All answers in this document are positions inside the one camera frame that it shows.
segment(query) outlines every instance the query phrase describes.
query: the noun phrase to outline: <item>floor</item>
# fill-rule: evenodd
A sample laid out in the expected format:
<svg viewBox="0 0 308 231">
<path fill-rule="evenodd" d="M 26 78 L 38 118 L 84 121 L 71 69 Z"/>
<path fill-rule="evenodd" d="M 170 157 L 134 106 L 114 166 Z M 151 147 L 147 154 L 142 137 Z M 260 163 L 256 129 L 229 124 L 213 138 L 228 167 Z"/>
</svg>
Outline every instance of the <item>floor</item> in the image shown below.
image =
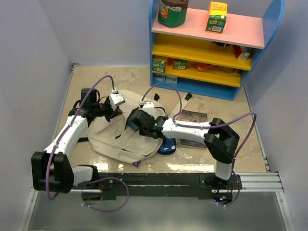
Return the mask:
<svg viewBox="0 0 308 231">
<path fill-rule="evenodd" d="M 115 87 L 118 90 L 126 89 L 143 95 L 150 86 L 149 73 L 149 67 L 146 66 L 76 67 L 65 100 L 58 132 L 64 126 L 68 112 L 72 109 L 75 101 L 80 99 L 80 91 L 82 88 L 90 88 L 101 76 L 111 75 L 114 78 Z M 110 94 L 110 80 L 104 80 L 96 89 L 100 91 L 101 96 Z M 155 93 L 160 95 L 160 103 L 165 107 L 168 115 L 178 104 L 179 100 L 176 93 L 171 90 L 154 88 L 147 97 L 153 98 Z M 181 92 L 181 96 L 183 97 L 184 95 L 186 95 L 186 93 Z M 209 121 L 214 117 L 219 117 L 227 122 L 249 112 L 249 106 L 245 91 L 242 89 L 234 101 L 193 95 L 186 110 L 207 113 Z M 240 142 L 246 136 L 251 122 L 252 118 L 246 117 L 231 125 L 240 135 Z M 139 168 L 136 168 L 130 164 L 110 159 L 94 152 L 91 149 L 90 142 L 78 143 L 69 160 L 72 167 L 81 164 L 96 165 L 100 172 L 213 172 L 216 167 L 215 160 L 208 150 L 204 151 L 179 147 L 172 155 L 163 156 L 155 154 L 151 158 L 142 161 Z M 250 138 L 239 153 L 235 164 L 235 171 L 239 173 L 266 172 L 262 151 L 255 131 L 252 132 Z"/>
</svg>

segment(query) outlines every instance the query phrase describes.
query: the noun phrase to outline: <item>green box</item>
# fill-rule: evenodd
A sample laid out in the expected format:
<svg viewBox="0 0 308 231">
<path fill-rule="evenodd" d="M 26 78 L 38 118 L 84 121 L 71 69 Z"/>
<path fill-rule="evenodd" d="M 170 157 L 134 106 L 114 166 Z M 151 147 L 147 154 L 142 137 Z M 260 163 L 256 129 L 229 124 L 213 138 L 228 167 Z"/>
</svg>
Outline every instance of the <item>green box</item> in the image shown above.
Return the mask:
<svg viewBox="0 0 308 231">
<path fill-rule="evenodd" d="M 166 83 L 177 84 L 178 83 L 178 77 L 166 75 Z"/>
<path fill-rule="evenodd" d="M 166 61 L 153 60 L 152 71 L 164 73 L 166 70 Z"/>
<path fill-rule="evenodd" d="M 187 67 L 187 60 L 175 59 L 173 62 L 173 69 L 185 70 Z"/>
<path fill-rule="evenodd" d="M 155 73 L 154 79 L 160 82 L 165 82 L 166 80 L 166 75 L 165 74 L 159 74 Z"/>
<path fill-rule="evenodd" d="M 227 22 L 227 17 L 224 15 L 210 15 L 206 25 L 206 31 L 222 33 Z"/>
</svg>

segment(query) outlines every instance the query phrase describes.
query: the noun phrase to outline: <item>book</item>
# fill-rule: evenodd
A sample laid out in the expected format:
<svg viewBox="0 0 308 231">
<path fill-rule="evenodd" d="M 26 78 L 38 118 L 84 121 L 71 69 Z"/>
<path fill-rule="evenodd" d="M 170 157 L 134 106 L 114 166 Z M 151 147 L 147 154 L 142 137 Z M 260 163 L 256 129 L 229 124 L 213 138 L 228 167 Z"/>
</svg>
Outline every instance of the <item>book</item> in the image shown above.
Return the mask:
<svg viewBox="0 0 308 231">
<path fill-rule="evenodd" d="M 182 113 L 177 118 L 179 121 L 203 123 L 207 121 L 207 114 L 201 112 L 192 112 L 187 110 L 182 110 Z M 190 141 L 186 139 L 179 139 L 179 147 L 183 148 L 195 148 L 195 149 L 205 149 L 206 145 L 204 143 L 198 143 L 195 141 Z"/>
</svg>

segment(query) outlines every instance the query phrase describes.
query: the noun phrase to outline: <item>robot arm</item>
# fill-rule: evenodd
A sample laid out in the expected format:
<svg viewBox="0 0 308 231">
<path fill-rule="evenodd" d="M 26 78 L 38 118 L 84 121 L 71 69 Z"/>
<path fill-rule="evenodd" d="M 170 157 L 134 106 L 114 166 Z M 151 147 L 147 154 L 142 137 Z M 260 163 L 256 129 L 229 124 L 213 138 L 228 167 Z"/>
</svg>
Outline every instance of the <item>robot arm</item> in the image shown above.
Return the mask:
<svg viewBox="0 0 308 231">
<path fill-rule="evenodd" d="M 82 90 L 81 101 L 88 91 L 89 89 Z M 122 114 L 119 106 L 124 102 L 125 100 L 122 94 L 117 90 L 113 90 L 106 101 L 100 103 L 97 99 L 97 90 L 93 90 L 80 110 L 73 108 L 70 111 L 69 118 L 63 130 L 67 126 L 71 127 L 56 146 L 52 159 L 54 168 L 50 170 L 48 178 L 50 192 L 69 193 L 73 185 L 94 181 L 99 178 L 96 166 L 82 165 L 71 168 L 68 157 L 72 153 L 78 139 L 96 117 L 104 116 L 107 121 L 110 121 L 115 116 Z M 236 132 L 229 126 L 216 129 L 184 128 L 177 126 L 172 118 L 166 116 L 159 116 L 155 119 L 152 113 L 154 113 L 152 103 L 145 103 L 142 109 L 136 111 L 133 115 L 131 122 L 139 128 L 141 135 L 154 139 L 183 138 L 196 142 L 204 142 L 217 161 L 215 177 L 206 179 L 206 183 L 215 189 L 229 185 L 234 162 L 233 156 L 239 141 L 239 136 Z M 74 116 L 76 116 L 75 121 L 71 124 Z M 187 126 L 209 127 L 224 124 L 224 121 L 214 118 L 212 122 L 192 123 L 181 121 L 180 123 Z M 43 152 L 35 152 L 32 156 L 33 186 L 36 190 L 46 190 L 48 159 L 59 136 Z"/>
<path fill-rule="evenodd" d="M 174 123 L 173 119 L 167 116 L 159 116 L 154 119 L 153 116 L 148 114 L 149 111 L 148 107 L 146 107 L 146 110 L 142 108 L 132 117 L 132 122 L 140 129 L 141 135 L 154 139 L 179 138 L 199 143 L 204 142 L 217 161 L 216 177 L 208 183 L 214 187 L 228 184 L 232 173 L 233 156 L 239 142 L 239 135 L 234 130 L 229 126 L 216 129 L 180 127 L 176 125 L 177 122 Z M 210 127 L 224 124 L 225 122 L 219 118 L 214 118 L 212 122 L 194 123 L 181 121 L 180 123 L 189 127 Z"/>
<path fill-rule="evenodd" d="M 80 102 L 84 99 L 88 91 L 89 89 L 83 89 L 81 91 Z M 45 191 L 48 159 L 60 136 L 62 136 L 62 138 L 56 145 L 52 160 L 54 168 L 50 170 L 48 179 L 50 192 L 68 193 L 73 185 L 90 181 L 93 179 L 93 176 L 98 174 L 95 166 L 84 165 L 71 168 L 68 161 L 78 139 L 96 117 L 104 116 L 107 121 L 110 121 L 117 115 L 122 114 L 119 106 L 123 104 L 125 100 L 121 93 L 117 90 L 113 90 L 112 94 L 107 97 L 104 103 L 99 103 L 97 95 L 99 95 L 99 92 L 94 89 L 79 112 L 78 108 L 74 107 L 69 112 L 66 124 L 56 139 L 43 152 L 35 152 L 33 154 L 31 164 L 34 189 Z"/>
</svg>

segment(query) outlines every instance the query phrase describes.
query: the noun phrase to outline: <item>canvas bag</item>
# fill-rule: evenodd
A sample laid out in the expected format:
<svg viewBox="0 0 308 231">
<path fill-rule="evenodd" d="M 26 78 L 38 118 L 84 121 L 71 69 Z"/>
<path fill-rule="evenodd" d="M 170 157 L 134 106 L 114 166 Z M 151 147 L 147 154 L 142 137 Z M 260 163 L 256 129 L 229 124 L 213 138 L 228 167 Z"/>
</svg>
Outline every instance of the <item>canvas bag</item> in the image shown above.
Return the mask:
<svg viewBox="0 0 308 231">
<path fill-rule="evenodd" d="M 89 141 L 94 151 L 133 164 L 153 156 L 163 140 L 141 136 L 139 130 L 134 132 L 127 125 L 128 116 L 132 110 L 139 106 L 142 96 L 129 90 L 119 90 L 119 92 L 125 99 L 125 103 L 120 106 L 123 114 L 116 116 L 110 122 L 106 121 L 105 117 L 97 118 L 89 132 Z M 163 108 L 159 102 L 151 101 L 155 107 Z M 165 112 L 161 108 L 155 108 L 154 111 L 155 118 L 160 115 L 165 116 Z"/>
</svg>

